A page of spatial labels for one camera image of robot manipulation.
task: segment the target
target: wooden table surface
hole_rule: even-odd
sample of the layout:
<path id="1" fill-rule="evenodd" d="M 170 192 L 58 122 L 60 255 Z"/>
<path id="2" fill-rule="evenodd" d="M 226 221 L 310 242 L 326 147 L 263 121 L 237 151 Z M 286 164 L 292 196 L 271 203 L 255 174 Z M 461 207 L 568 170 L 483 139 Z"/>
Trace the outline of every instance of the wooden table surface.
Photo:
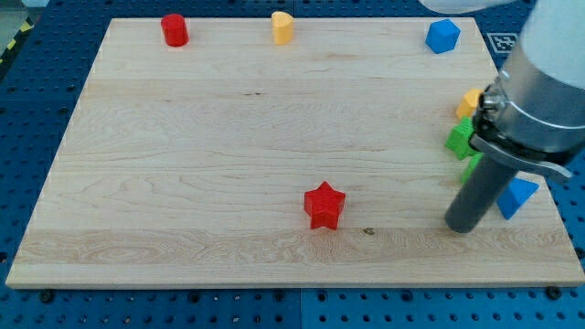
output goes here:
<path id="1" fill-rule="evenodd" d="M 491 287 L 585 281 L 542 178 L 510 220 L 468 235 L 443 147 L 455 107 L 496 69 L 471 18 L 114 19 L 7 279 L 13 288 Z M 310 230 L 303 192 L 347 194 Z M 365 228 L 373 228 L 373 235 Z"/>

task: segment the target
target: blue block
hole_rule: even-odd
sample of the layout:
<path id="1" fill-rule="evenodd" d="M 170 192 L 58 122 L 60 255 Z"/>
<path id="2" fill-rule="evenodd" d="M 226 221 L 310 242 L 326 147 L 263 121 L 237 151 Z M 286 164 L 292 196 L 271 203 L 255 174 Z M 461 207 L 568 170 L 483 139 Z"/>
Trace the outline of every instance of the blue block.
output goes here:
<path id="1" fill-rule="evenodd" d="M 455 48 L 460 33 L 461 29 L 459 29 L 451 19 L 443 19 L 431 23 L 425 43 L 435 52 L 435 54 L 441 54 Z"/>
<path id="2" fill-rule="evenodd" d="M 514 178 L 497 199 L 497 205 L 504 218 L 510 219 L 537 190 L 538 184 Z"/>

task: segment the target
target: green block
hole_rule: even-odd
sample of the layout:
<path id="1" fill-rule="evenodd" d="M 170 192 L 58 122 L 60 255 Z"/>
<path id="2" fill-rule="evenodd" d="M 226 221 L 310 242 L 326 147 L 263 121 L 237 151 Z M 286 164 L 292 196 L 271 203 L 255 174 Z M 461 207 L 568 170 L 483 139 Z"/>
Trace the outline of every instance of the green block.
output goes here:
<path id="1" fill-rule="evenodd" d="M 477 164 L 479 164 L 479 161 L 482 160 L 482 157 L 484 156 L 484 154 L 479 153 L 476 154 L 472 157 L 471 160 L 469 160 L 469 164 L 467 164 L 467 168 L 465 168 L 465 171 L 463 172 L 463 174 L 461 174 L 460 180 L 461 180 L 461 184 L 465 184 L 465 182 L 467 182 L 467 180 L 469 179 L 469 176 L 472 175 L 473 170 L 475 170 L 475 167 L 477 166 Z"/>
<path id="2" fill-rule="evenodd" d="M 445 143 L 445 147 L 455 152 L 455 155 L 457 155 L 457 159 L 459 160 L 463 160 L 468 156 L 476 155 L 479 152 L 475 151 L 469 145 L 469 138 L 472 134 L 473 123 L 471 118 L 463 117 L 461 122 L 451 130 L 449 138 L 447 138 L 447 143 Z"/>

